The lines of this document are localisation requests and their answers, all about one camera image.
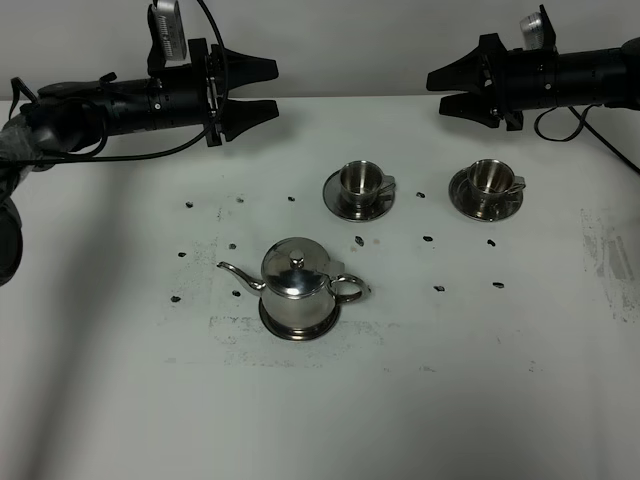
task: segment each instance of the stainless steel teapot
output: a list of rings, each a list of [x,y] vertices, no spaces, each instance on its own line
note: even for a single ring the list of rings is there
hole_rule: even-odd
[[[233,273],[252,294],[260,297],[260,317],[275,335],[289,340],[311,340],[337,321],[340,305],[364,299],[369,289],[360,278],[344,273],[344,264],[329,258],[322,245],[293,237],[273,245],[262,260],[256,279],[226,262],[218,267]],[[358,292],[340,295],[339,283],[352,283]]]

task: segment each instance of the cup handle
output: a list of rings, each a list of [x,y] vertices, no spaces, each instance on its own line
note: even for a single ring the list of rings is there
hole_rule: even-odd
[[[335,292],[335,290],[333,290],[334,284],[344,282],[353,283],[360,289],[360,291],[351,293],[349,295],[336,295],[334,293],[336,305],[340,305],[341,303],[355,302],[356,300],[364,300],[369,296],[369,287],[367,287],[364,281],[354,275],[349,275],[348,273],[343,273],[342,275],[338,275],[337,277],[331,279],[330,287],[332,287],[332,291]]]
[[[382,187],[380,190],[378,190],[378,195],[386,193],[396,188],[396,179],[391,175],[385,175],[384,177],[382,177],[382,184],[384,185],[385,183],[386,185]]]
[[[514,193],[521,192],[527,187],[527,184],[524,181],[524,177],[515,177],[513,180],[513,185],[509,190],[507,190],[507,195],[513,195]]]

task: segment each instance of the cable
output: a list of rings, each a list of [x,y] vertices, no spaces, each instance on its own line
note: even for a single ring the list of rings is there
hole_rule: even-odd
[[[200,5],[200,8],[202,8],[202,11],[204,12],[205,16],[207,17],[207,20],[209,21],[209,24],[211,25],[211,28],[213,29],[213,33],[214,33],[214,35],[216,37],[216,42],[218,42],[218,45],[220,46],[220,53],[221,53],[221,57],[222,57],[222,76],[223,76],[222,97],[220,98],[220,102],[218,104],[218,109],[216,110],[215,115],[211,119],[211,122],[204,128],[204,130],[202,130],[202,132],[200,132],[198,135],[193,137],[191,140],[189,140],[186,143],[183,143],[182,145],[180,145],[178,147],[171,148],[169,150],[164,150],[164,151],[161,151],[161,152],[145,153],[145,154],[141,154],[141,155],[116,156],[116,157],[88,157],[88,156],[86,156],[88,154],[71,155],[71,154],[63,154],[63,153],[55,152],[54,155],[57,158],[54,158],[54,159],[48,159],[47,158],[47,159],[40,160],[40,161],[21,161],[20,165],[21,166],[23,166],[23,165],[41,165],[41,164],[60,165],[60,164],[83,163],[83,162],[88,162],[88,163],[93,163],[93,162],[128,162],[128,161],[137,161],[137,160],[151,160],[151,159],[154,159],[154,158],[167,157],[169,155],[173,155],[175,153],[182,152],[183,150],[186,150],[187,148],[189,148],[189,147],[195,145],[196,143],[198,143],[211,130],[213,130],[215,128],[215,126],[216,126],[216,123],[218,123],[218,121],[220,121],[220,119],[222,118],[222,113],[224,111],[224,107],[225,107],[225,105],[227,103],[227,99],[229,97],[229,91],[227,89],[227,87],[229,85],[229,60],[227,58],[226,49],[224,47],[224,42],[222,40],[222,34],[220,33],[220,29],[218,28],[218,25],[216,24],[216,21],[214,20],[213,15],[211,15],[211,12],[209,11],[209,8],[207,7],[207,5],[204,3],[204,0],[196,0],[196,1],[198,2],[198,5]]]
[[[541,113],[540,115],[538,115],[538,118],[536,118],[536,121],[533,124],[533,129],[535,130],[536,134],[540,137],[543,138],[544,140],[548,140],[550,142],[570,142],[571,140],[573,140],[574,138],[576,138],[578,135],[580,135],[580,133],[582,132],[583,128],[586,128],[587,130],[589,130],[594,137],[596,137],[598,140],[600,140],[609,150],[611,150],[611,152],[613,154],[615,154],[620,160],[622,160],[622,162],[629,167],[631,170],[633,170],[635,173],[637,173],[638,175],[640,175],[640,168],[637,167],[631,160],[629,160],[624,154],[622,154],[616,147],[614,147],[613,145],[611,145],[611,143],[609,143],[607,141],[607,139],[605,139],[602,135],[600,135],[595,128],[593,128],[589,122],[587,122],[587,115],[589,113],[589,110],[591,110],[593,107],[599,107],[600,105],[589,105],[587,108],[585,108],[582,113],[578,113],[578,111],[573,108],[573,107],[569,107],[569,111],[573,114],[574,117],[576,117],[579,121],[578,127],[576,128],[576,130],[569,135],[566,138],[550,138],[547,137],[545,135],[543,135],[540,132],[540,120],[542,120],[542,117],[544,117],[547,113],[551,113],[554,110],[556,110],[558,107],[553,107],[549,110],[547,110],[546,112]]]

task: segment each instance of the teapot spout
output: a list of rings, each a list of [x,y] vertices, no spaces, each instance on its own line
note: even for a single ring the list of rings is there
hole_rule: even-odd
[[[253,295],[260,296],[260,293],[262,292],[262,290],[264,290],[264,287],[266,286],[266,283],[264,283],[262,280],[258,280],[256,278],[253,278],[250,275],[247,275],[246,273],[244,273],[239,268],[234,267],[233,265],[231,265],[231,264],[229,264],[227,262],[218,263],[218,268],[222,268],[223,270],[226,270],[227,272],[231,272],[238,279],[238,281],[242,284],[242,286],[249,293],[252,293]]]

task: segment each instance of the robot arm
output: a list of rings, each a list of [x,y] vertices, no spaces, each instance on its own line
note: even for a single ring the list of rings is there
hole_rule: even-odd
[[[49,85],[35,95],[19,78],[11,81],[16,109],[21,95],[30,100],[0,132],[0,286],[15,274],[22,258],[21,220],[11,201],[32,171],[57,163],[142,160],[181,151],[205,137],[210,147],[276,118],[272,100],[229,100],[230,90],[278,77],[274,60],[224,48],[220,32],[202,0],[197,0],[216,33],[218,45],[204,38],[185,41],[177,0],[153,0],[147,10],[152,46],[148,78],[117,82],[109,73],[94,82]],[[190,63],[166,67],[167,61]],[[144,130],[204,125],[190,142],[164,152],[131,157],[95,157],[108,137]],[[89,154],[73,154],[98,144]]]
[[[640,109],[640,38],[620,48],[558,54],[556,34],[543,5],[520,22],[526,49],[509,50],[498,34],[482,35],[478,47],[431,72],[430,91],[444,97],[440,113],[497,128],[522,130],[524,110],[576,105]]]

